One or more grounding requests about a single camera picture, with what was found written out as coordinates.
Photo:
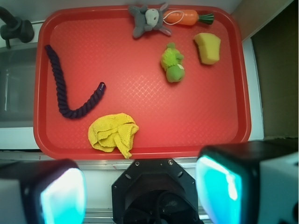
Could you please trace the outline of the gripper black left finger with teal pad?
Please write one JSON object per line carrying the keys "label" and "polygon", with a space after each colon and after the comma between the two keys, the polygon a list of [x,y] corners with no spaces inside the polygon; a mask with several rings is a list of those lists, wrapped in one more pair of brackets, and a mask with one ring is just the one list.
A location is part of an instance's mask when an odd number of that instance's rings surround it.
{"label": "gripper black left finger with teal pad", "polygon": [[72,160],[0,165],[2,224],[81,224],[86,203],[85,176]]}

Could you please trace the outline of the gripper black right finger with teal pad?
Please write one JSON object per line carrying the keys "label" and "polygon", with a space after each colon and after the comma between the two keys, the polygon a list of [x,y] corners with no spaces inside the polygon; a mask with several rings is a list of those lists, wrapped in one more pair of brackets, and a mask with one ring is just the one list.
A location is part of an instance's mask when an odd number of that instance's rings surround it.
{"label": "gripper black right finger with teal pad", "polygon": [[195,169],[199,201],[215,224],[296,224],[299,142],[208,145]]}

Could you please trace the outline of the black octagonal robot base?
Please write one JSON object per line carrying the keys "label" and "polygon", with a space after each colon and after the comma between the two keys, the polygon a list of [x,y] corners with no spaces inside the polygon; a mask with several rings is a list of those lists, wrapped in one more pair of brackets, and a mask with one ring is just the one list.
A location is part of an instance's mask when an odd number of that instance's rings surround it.
{"label": "black octagonal robot base", "polygon": [[116,224],[201,224],[195,179],[173,159],[141,159],[112,184]]}

